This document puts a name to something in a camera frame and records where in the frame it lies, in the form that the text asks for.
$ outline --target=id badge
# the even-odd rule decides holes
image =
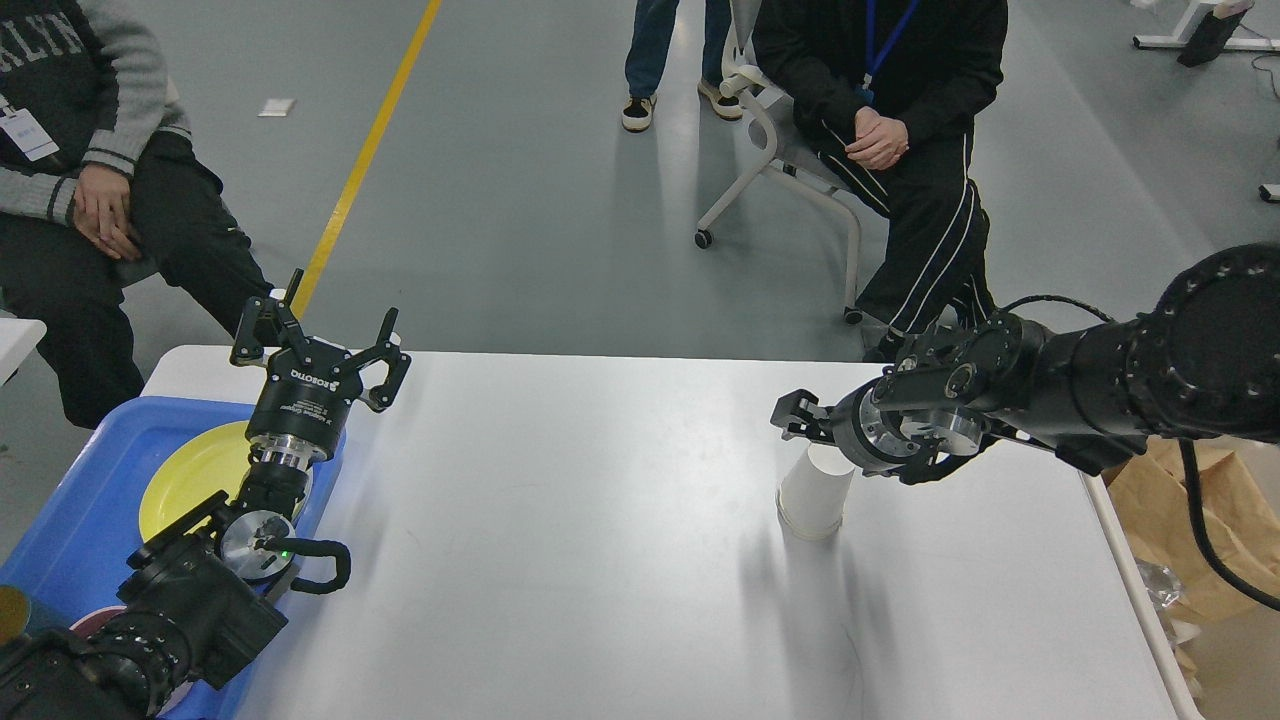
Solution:
[[[854,88],[854,92],[863,100],[868,106],[876,106],[876,94],[872,92],[872,74],[863,74],[863,83]]]
[[[0,128],[32,163],[58,152],[58,143],[49,137],[45,128],[40,127],[36,118],[31,115],[31,110],[26,108],[0,118]]]

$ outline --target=gray sweater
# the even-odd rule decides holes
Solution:
[[[0,135],[0,213],[72,224],[77,176],[132,178],[154,133],[189,126],[160,46],[124,0],[0,1],[0,94],[58,143],[31,161]]]

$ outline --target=black pants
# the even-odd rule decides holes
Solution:
[[[221,201],[221,181],[191,142],[157,132],[131,186],[142,251],[165,282],[182,287],[234,334],[244,302],[271,284],[250,255],[250,238]],[[19,318],[42,320],[40,355],[58,375],[67,419],[83,428],[142,392],[133,329],[113,260],[74,228],[0,214],[0,287]]]
[[[948,304],[964,325],[995,311],[983,260],[989,222],[969,179],[970,136],[913,143],[896,165],[878,172],[845,156],[852,132],[822,127],[806,136],[849,190],[888,219],[884,264],[858,296],[859,310],[911,334]]]

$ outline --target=hand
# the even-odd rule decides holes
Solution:
[[[84,165],[76,186],[76,210],[96,225],[101,242],[111,243],[113,228],[129,227],[129,178],[106,165]]]
[[[93,247],[111,260],[128,260],[133,263],[142,259],[142,251],[129,240],[132,227],[127,232],[116,225],[111,225],[108,228],[106,237],[104,238],[97,220],[90,218],[88,213],[81,211],[78,205],[72,210],[72,220],[76,224],[76,229],[92,242]]]
[[[854,115],[854,142],[845,146],[850,160],[868,170],[887,170],[910,150],[906,124],[886,118],[873,108],[861,108]]]

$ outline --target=robotic arm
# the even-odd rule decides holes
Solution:
[[[772,423],[908,484],[942,479],[998,439],[1091,474],[1143,452],[1147,436],[1280,442],[1280,246],[1202,260],[1128,323],[1053,334],[1001,311],[920,336],[835,406],[799,389]]]
[[[232,364],[251,365],[262,364],[257,338],[280,345],[265,363],[237,497],[216,492],[134,552],[134,573],[118,592],[128,609],[90,638],[55,628],[0,647],[0,717],[154,717],[183,682],[221,688],[257,657],[288,623],[274,607],[287,589],[346,585],[347,547],[294,537],[293,521],[311,465],[333,457],[352,404],[375,413],[390,406],[410,357],[392,332],[394,307],[378,341],[360,352],[305,336],[289,310],[300,279],[301,270],[283,301],[248,301],[232,348]],[[378,361],[387,378],[365,389],[360,370]],[[334,578],[297,578],[300,555],[333,557]]]

